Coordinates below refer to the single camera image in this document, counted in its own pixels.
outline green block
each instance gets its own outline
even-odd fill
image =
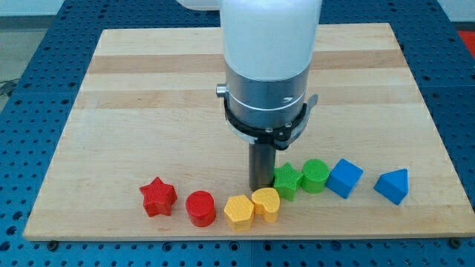
[[[280,197],[294,201],[295,192],[300,187],[303,176],[304,174],[296,171],[287,162],[284,166],[274,169],[274,188]]]
[[[330,175],[330,168],[325,162],[319,159],[310,159],[305,162],[302,171],[304,172],[302,189],[312,194],[320,193],[325,189]]]

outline heart-shaped block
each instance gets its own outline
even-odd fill
[[[275,188],[261,188],[252,193],[252,202],[256,214],[263,216],[268,223],[275,223],[281,207],[281,198]]]

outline plastic block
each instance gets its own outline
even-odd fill
[[[327,187],[346,199],[353,191],[362,174],[362,169],[345,159],[340,159],[330,172]]]
[[[305,162],[302,172],[304,173],[302,189],[312,194],[320,193],[325,189],[330,175],[330,168],[325,162],[319,159],[310,159]]]
[[[224,218],[233,231],[247,231],[254,219],[254,204],[244,195],[230,197],[224,207]]]
[[[140,192],[143,194],[143,208],[149,217],[158,214],[170,216],[171,206],[178,199],[174,186],[163,183],[159,177],[150,185],[141,187]]]
[[[287,162],[284,166],[274,170],[274,188],[279,193],[279,196],[286,200],[294,201],[295,192],[300,187],[303,176],[304,174],[296,171]]]
[[[251,200],[254,203],[254,212],[262,215],[268,223],[275,223],[279,216],[281,198],[275,188],[261,188],[252,193]]]
[[[216,219],[213,196],[206,191],[196,191],[186,199],[186,211],[191,223],[206,227]]]
[[[409,193],[409,175],[407,169],[382,174],[374,185],[374,190],[399,205]]]

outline wooden board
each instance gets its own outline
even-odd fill
[[[326,189],[281,201],[277,223],[226,225],[228,197],[250,196],[247,144],[226,125],[218,28],[105,30],[24,235],[29,240],[230,240],[472,236],[475,216],[388,24],[321,25],[308,94],[320,102],[307,129],[278,153],[301,168],[344,157],[364,169],[348,200]],[[395,206],[379,175],[410,172]],[[179,200],[148,218],[138,188],[160,176]],[[217,220],[194,227],[184,207],[213,193]]]

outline toy block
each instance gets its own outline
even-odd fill
[[[159,177],[141,187],[140,192],[143,195],[143,208],[149,217],[158,214],[170,216],[171,206],[178,199],[174,186],[163,183]]]
[[[274,188],[280,197],[294,201],[295,192],[300,187],[303,176],[304,174],[296,171],[287,162],[284,166],[274,170]]]
[[[244,195],[230,197],[224,207],[224,218],[235,232],[249,230],[254,219],[254,204]]]
[[[268,223],[275,223],[279,216],[281,198],[275,188],[261,188],[252,193],[254,212],[262,215]]]
[[[409,193],[409,174],[407,169],[382,174],[374,185],[374,190],[378,191],[395,205],[399,205],[407,193]]]
[[[206,227],[216,219],[213,196],[206,191],[196,191],[186,199],[186,211],[191,223]]]
[[[330,172],[327,187],[346,199],[356,187],[362,174],[362,169],[345,159],[340,159]]]
[[[305,162],[302,172],[304,173],[302,189],[312,194],[320,193],[325,189],[330,175],[330,168],[325,162],[319,159],[310,159]]]

